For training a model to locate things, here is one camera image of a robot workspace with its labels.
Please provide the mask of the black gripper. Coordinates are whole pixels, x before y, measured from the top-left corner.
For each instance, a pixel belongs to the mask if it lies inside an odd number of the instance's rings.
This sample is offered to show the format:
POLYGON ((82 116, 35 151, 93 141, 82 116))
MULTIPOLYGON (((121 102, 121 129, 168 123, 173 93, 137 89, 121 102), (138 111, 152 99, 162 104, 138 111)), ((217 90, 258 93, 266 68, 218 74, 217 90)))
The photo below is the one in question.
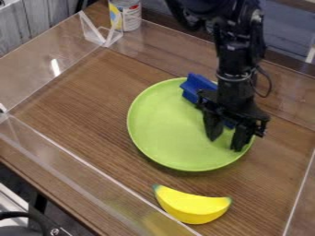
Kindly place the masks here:
POLYGON ((202 112, 205 134, 210 141, 222 134, 224 124, 236 126, 229 145, 236 152, 242 150, 252 136, 264 136, 269 120, 269 115, 252 99, 242 103, 228 102, 226 104, 217 101, 214 111, 202 112))

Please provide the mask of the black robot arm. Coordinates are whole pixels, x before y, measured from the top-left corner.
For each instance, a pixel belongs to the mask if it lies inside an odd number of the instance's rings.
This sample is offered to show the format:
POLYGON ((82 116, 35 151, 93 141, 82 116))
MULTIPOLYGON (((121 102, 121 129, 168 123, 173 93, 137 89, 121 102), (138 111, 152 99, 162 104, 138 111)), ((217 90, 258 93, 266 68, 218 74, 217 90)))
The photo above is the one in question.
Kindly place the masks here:
POLYGON ((226 124, 233 127, 229 148, 238 152, 253 136, 264 136, 270 120, 254 102, 265 53, 260 0, 165 0, 165 5, 185 29, 212 32, 217 87, 197 90, 196 107, 210 141, 226 124))

